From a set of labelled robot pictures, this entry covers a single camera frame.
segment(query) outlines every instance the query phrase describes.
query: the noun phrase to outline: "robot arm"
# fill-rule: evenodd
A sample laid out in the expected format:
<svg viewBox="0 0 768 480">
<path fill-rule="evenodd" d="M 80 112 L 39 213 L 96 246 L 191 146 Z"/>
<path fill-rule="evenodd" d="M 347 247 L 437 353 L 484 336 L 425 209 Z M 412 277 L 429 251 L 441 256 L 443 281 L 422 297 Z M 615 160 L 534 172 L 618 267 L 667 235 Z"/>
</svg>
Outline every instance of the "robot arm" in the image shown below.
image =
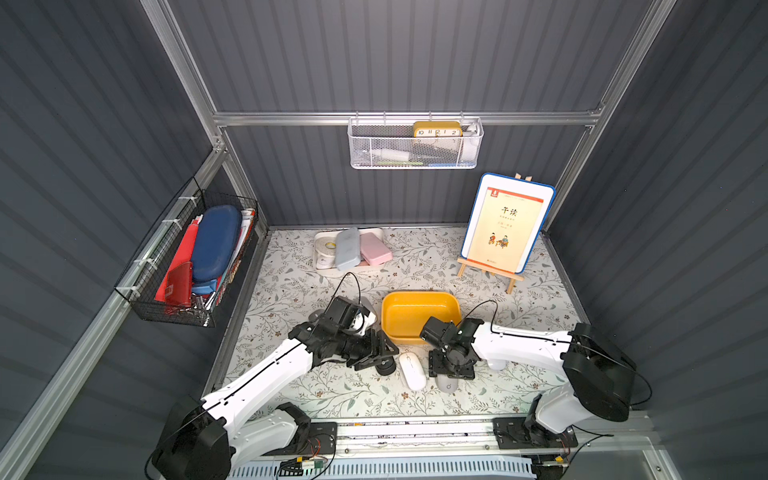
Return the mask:
<svg viewBox="0 0 768 480">
<path fill-rule="evenodd" d="M 435 347 L 429 353 L 430 376 L 474 379 L 474 365 L 483 359 L 494 369 L 512 361 L 567 377 L 568 383 L 539 395 L 531 405 L 523 436 L 534 445 L 547 444 L 593 415 L 614 422 L 629 416 L 635 364 L 589 325 L 540 333 L 492 327 L 473 318 L 455 326 L 432 317 L 421 337 Z"/>
<path fill-rule="evenodd" d="M 375 319 L 370 305 L 334 297 L 240 378 L 202 402 L 191 397 L 179 401 L 150 457 L 153 465 L 167 480 L 218 480 L 259 455 L 289 453 L 275 449 L 298 452 L 306 444 L 310 419 L 297 407 L 283 404 L 271 415 L 250 417 L 288 383 L 334 356 L 338 359 L 330 361 L 355 370 L 373 366 L 381 375 L 395 372 L 399 350 L 385 333 L 370 328 Z M 455 326 L 432 317 L 421 337 L 435 347 L 429 353 L 430 376 L 474 379 L 474 364 L 481 359 L 497 369 L 512 361 L 567 376 L 569 383 L 533 402 L 521 432 L 533 445 L 547 444 L 592 415 L 627 419 L 635 366 L 590 326 L 537 333 L 492 328 L 473 318 Z"/>
<path fill-rule="evenodd" d="M 243 462 L 292 445 L 302 449 L 310 419 L 291 404 L 249 421 L 280 389 L 333 356 L 355 370 L 396 369 L 397 347 L 370 329 L 372 307 L 337 296 L 328 308 L 291 330 L 267 358 L 240 378 L 196 402 L 177 403 L 168 416 L 152 464 L 167 480 L 217 480 Z"/>
</svg>

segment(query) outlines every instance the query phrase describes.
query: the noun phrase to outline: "table surface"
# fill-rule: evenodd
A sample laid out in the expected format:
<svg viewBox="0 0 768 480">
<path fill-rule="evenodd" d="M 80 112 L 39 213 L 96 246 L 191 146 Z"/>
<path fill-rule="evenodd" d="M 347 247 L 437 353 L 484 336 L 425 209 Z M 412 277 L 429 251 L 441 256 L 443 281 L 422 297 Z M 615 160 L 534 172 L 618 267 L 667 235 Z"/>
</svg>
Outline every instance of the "table surface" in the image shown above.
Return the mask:
<svg viewBox="0 0 768 480">
<path fill-rule="evenodd" d="M 256 365 L 311 312 L 326 307 L 339 279 L 327 279 L 314 269 L 313 239 L 318 231 L 273 232 L 225 383 Z M 385 230 L 385 243 L 394 259 L 378 272 L 358 275 L 363 296 L 380 309 L 384 296 L 393 291 L 445 291 L 458 298 L 462 315 L 484 300 L 496 300 L 499 325 L 554 331 L 571 329 L 578 321 L 541 238 L 522 274 L 525 280 L 518 281 L 508 295 L 504 277 L 471 268 L 462 278 L 456 276 L 465 232 L 461 227 Z M 356 298 L 354 279 L 348 277 L 339 294 Z M 492 312 L 489 303 L 472 316 L 490 321 Z M 401 346 L 400 350 L 416 352 L 426 372 L 429 347 Z M 480 362 L 475 380 L 461 380 L 455 393 L 440 392 L 435 379 L 429 379 L 421 392 L 413 392 L 401 378 L 399 366 L 392 375 L 382 377 L 373 368 L 355 372 L 327 363 L 283 388 L 259 415 L 283 402 L 292 402 L 318 419 L 527 412 L 538 393 L 563 382 L 548 370 L 524 364 L 509 363 L 496 372 Z"/>
</svg>

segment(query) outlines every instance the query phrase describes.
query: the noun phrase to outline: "wooden easel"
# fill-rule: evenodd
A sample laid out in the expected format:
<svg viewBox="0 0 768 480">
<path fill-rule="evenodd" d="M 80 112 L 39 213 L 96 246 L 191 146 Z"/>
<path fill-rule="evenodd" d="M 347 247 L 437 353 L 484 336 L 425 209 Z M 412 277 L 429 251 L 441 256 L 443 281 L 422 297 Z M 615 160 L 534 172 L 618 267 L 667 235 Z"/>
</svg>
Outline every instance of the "wooden easel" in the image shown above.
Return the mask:
<svg viewBox="0 0 768 480">
<path fill-rule="evenodd" d="M 520 174 L 515 174 L 515 178 L 522 179 L 522 176 Z M 526 177 L 525 181 L 529 182 L 533 179 L 533 177 Z M 522 275 L 518 275 L 517 273 L 509 273 L 505 272 L 504 270 L 499 270 L 497 268 L 494 268 L 492 266 L 486 266 L 482 263 L 473 262 L 471 260 L 467 260 L 465 258 L 459 257 L 456 259 L 457 262 L 459 262 L 462 266 L 458 269 L 458 276 L 461 277 L 464 275 L 464 270 L 467 268 L 467 266 L 471 266 L 472 268 L 479 268 L 481 272 L 490 272 L 491 275 L 496 276 L 497 274 L 500 276 L 506 276 L 509 278 L 509 286 L 507 287 L 507 293 L 512 293 L 512 289 L 515 288 L 515 281 L 517 280 L 525 280 L 525 278 Z"/>
</svg>

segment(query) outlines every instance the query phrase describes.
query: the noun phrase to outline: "book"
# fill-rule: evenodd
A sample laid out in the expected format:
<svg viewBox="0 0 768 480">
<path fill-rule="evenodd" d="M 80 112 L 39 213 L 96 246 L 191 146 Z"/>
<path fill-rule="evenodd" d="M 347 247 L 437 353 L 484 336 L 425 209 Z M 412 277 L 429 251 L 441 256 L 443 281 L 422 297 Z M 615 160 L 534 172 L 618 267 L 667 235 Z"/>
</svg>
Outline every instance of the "book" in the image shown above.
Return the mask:
<svg viewBox="0 0 768 480">
<path fill-rule="evenodd" d="M 516 273 L 536 228 L 544 199 L 488 187 L 484 195 L 468 260 Z"/>
</svg>

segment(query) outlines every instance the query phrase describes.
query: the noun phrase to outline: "computer mouse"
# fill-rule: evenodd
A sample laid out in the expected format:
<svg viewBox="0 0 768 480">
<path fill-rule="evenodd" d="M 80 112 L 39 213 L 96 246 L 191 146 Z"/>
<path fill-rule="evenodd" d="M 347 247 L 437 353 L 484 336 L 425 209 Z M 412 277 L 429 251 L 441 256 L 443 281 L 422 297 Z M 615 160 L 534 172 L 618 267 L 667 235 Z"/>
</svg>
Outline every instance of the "computer mouse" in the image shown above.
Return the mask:
<svg viewBox="0 0 768 480">
<path fill-rule="evenodd" d="M 419 356 L 414 352 L 406 352 L 400 355 L 399 361 L 406 386 L 414 392 L 423 390 L 427 386 L 427 377 L 424 375 L 424 369 L 419 361 Z"/>
<path fill-rule="evenodd" d="M 458 379 L 451 379 L 447 375 L 438 375 L 436 383 L 441 392 L 453 393 L 458 390 Z"/>
</svg>

